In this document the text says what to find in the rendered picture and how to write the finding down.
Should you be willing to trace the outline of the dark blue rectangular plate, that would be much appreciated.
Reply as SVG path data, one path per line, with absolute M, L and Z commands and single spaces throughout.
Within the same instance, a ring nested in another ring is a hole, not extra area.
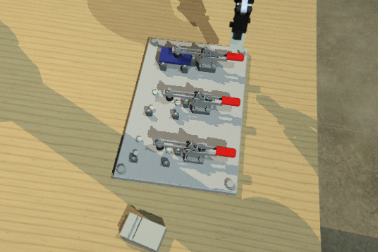
M 182 68 L 183 65 L 188 65 L 188 69 L 190 69 L 191 57 L 192 55 L 190 54 L 181 54 L 181 58 L 177 59 L 174 53 L 172 53 L 172 48 L 161 47 L 159 66 L 161 62 L 164 62 L 166 63 L 166 67 Z

